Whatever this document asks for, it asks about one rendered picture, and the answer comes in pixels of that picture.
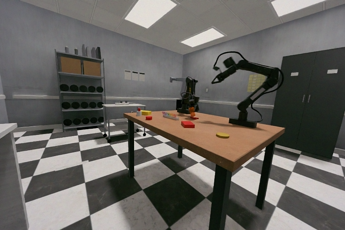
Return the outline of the orange translucent pill bottle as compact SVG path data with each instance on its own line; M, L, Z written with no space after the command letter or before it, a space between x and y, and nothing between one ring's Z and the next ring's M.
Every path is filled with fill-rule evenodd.
M188 109L189 109L190 116L191 116L191 117L195 116L195 113L194 113L194 111L193 111L193 107L190 107L190 108L188 108Z

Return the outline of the yellow flat disc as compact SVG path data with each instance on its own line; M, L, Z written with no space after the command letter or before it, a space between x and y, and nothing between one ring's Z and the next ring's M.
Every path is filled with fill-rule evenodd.
M216 136L219 137L219 138L223 138L223 139L228 139L229 138L229 134L222 133L222 132L216 133Z

